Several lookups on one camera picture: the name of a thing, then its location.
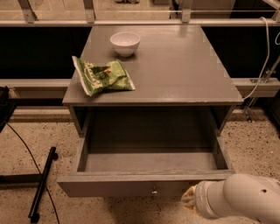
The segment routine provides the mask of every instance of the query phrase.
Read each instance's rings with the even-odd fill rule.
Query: speckled floor
[[[280,179],[280,139],[275,125],[260,108],[251,112],[252,123],[241,110],[230,116],[222,136],[237,172]],[[68,198],[56,183],[59,175],[68,174],[74,161],[78,135],[66,109],[17,109],[10,125],[26,141],[43,169],[51,146],[57,147],[47,180],[60,223],[101,224],[253,224],[244,217],[205,220],[186,211],[179,198]],[[25,146],[5,127],[0,133],[0,174],[35,173]],[[28,213],[35,188],[0,190],[0,223],[30,223]],[[39,207],[39,223],[57,223],[46,192]]]

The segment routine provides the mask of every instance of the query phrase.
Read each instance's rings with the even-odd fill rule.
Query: tabletop
[[[140,46],[128,58],[112,49],[110,37],[135,32]],[[94,25],[82,59],[104,65],[119,59],[136,87],[134,91],[105,91],[87,96],[74,72],[64,105],[164,106],[236,105],[242,97],[200,26]]]

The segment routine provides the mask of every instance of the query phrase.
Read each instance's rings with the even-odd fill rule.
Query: chip bag
[[[72,58],[81,85],[87,95],[95,95],[104,89],[135,90],[135,86],[120,60],[110,61],[105,66],[97,66],[75,56]]]

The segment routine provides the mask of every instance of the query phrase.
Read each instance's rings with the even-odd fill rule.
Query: black metal stand
[[[28,215],[28,218],[31,219],[31,223],[37,223],[39,221],[40,215],[37,213],[39,208],[39,203],[46,185],[46,179],[48,173],[51,169],[51,165],[53,159],[56,160],[58,158],[58,154],[55,153],[56,148],[52,147],[50,149],[48,158],[45,162],[45,168],[42,174],[23,174],[23,175],[7,175],[0,176],[0,185],[5,184],[7,186],[15,185],[15,184],[29,184],[29,183],[38,183],[37,191],[34,197],[34,200],[31,205],[31,209]]]

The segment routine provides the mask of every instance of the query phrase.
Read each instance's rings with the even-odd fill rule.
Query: drawer front
[[[189,186],[198,183],[197,181],[94,182],[82,179],[59,178],[58,182],[69,197],[181,196]]]

